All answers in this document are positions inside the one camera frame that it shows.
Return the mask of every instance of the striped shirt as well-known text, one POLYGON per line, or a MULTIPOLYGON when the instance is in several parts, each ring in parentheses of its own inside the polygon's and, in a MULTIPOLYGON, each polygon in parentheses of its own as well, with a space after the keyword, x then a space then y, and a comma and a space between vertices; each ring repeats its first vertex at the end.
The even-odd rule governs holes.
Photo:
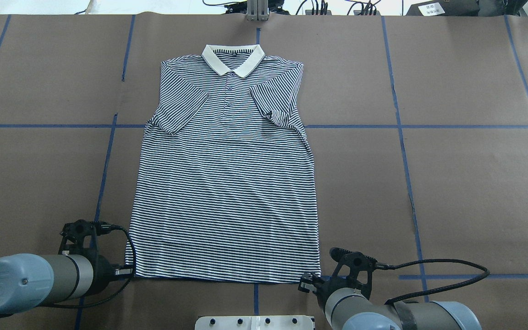
POLYGON ((162 62, 130 223, 138 276, 320 274, 314 159, 296 107, 302 74, 302 63, 259 45, 162 62))

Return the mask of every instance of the folded sleeve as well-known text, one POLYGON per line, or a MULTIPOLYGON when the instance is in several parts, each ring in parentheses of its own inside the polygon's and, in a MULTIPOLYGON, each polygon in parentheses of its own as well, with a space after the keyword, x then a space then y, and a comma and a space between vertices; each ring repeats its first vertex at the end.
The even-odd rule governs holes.
POLYGON ((250 94, 262 117, 278 127, 295 127, 300 123, 297 95, 303 77, 303 64, 299 63, 271 81, 250 87, 250 94))
POLYGON ((150 121, 174 136, 193 119, 208 98, 207 92, 184 81, 168 62, 162 62, 159 106, 150 121))

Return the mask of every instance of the qr code label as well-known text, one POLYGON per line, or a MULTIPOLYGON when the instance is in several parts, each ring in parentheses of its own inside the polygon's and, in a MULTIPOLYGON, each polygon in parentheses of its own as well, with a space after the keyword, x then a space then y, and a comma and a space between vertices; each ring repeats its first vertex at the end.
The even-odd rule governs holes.
POLYGON ((435 16, 441 15, 442 13, 446 13, 446 11, 444 11, 439 2, 419 6, 419 10, 421 11, 421 14, 423 14, 423 16, 435 16))

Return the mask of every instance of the white bracket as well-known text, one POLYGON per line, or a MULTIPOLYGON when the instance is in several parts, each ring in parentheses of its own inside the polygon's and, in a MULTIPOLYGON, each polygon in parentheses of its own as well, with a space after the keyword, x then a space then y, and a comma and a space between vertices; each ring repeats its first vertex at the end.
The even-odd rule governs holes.
POLYGON ((315 322, 306 315, 200 317, 195 330, 315 330, 315 322))
POLYGON ((246 19, 248 21, 268 21, 268 0, 247 0, 246 19))

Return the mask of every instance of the collar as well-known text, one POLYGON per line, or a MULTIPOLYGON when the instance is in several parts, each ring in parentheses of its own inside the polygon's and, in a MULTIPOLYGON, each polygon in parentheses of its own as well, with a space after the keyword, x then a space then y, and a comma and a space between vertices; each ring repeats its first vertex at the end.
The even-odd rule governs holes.
POLYGON ((264 51, 259 44, 253 44, 251 46, 213 46, 208 44, 205 46, 205 50, 203 50, 201 56, 203 56, 205 62, 207 62, 211 69, 217 72, 218 75, 223 76, 224 74, 233 71, 240 77, 245 78, 256 69, 258 64, 260 64, 264 58, 264 51), (213 52, 214 50, 251 50, 252 53, 242 65, 236 69, 229 69, 228 66, 221 62, 213 52))

